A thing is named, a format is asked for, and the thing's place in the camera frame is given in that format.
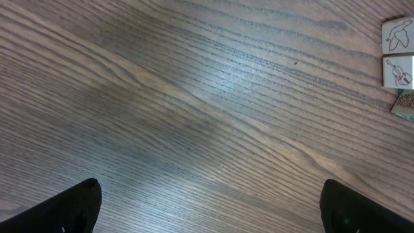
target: wooden table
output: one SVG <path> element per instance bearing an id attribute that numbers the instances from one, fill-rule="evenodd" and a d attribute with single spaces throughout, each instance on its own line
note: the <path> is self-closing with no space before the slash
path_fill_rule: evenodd
<path id="1" fill-rule="evenodd" d="M 0 217 L 88 178 L 95 232 L 324 232 L 336 179 L 414 220 L 381 23 L 410 0 L 0 0 Z"/>

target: animal illustration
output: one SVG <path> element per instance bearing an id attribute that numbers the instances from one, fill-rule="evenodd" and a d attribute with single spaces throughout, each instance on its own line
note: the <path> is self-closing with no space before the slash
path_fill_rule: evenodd
<path id="1" fill-rule="evenodd" d="M 393 68 L 393 75 L 395 77 L 395 86 L 408 85 L 413 81 L 413 78 L 408 73 L 404 72 L 401 67 L 393 65 L 389 60 L 387 64 Z"/>
<path id="2" fill-rule="evenodd" d="M 412 24 L 412 20 L 406 20 L 402 24 L 395 26 L 391 32 L 389 32 L 389 36 L 386 41 L 389 42 L 389 50 L 392 51 L 397 48 L 398 44 L 401 44 L 406 48 L 409 43 L 409 38 L 407 31 L 405 28 Z"/>

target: wooden surface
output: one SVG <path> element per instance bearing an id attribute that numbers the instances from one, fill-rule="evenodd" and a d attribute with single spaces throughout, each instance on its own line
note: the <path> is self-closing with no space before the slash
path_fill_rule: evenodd
<path id="1" fill-rule="evenodd" d="M 414 220 L 410 0 L 0 3 L 1 219 L 95 177 L 95 232 L 323 232 L 326 179 Z"/>

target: black object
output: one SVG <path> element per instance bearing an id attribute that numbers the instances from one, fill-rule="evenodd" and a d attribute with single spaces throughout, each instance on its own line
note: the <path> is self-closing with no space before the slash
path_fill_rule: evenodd
<path id="1" fill-rule="evenodd" d="M 101 202 L 98 181 L 87 179 L 0 223 L 0 232 L 91 233 Z"/>
<path id="2" fill-rule="evenodd" d="M 414 223 L 331 179 L 323 186 L 320 208 L 326 233 L 414 232 Z"/>

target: stack of blocks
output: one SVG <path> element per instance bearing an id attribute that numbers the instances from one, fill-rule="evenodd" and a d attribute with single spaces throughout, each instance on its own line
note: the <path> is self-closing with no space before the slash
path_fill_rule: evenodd
<path id="1" fill-rule="evenodd" d="M 382 24 L 384 87 L 403 89 L 391 113 L 414 120 L 414 17 Z"/>

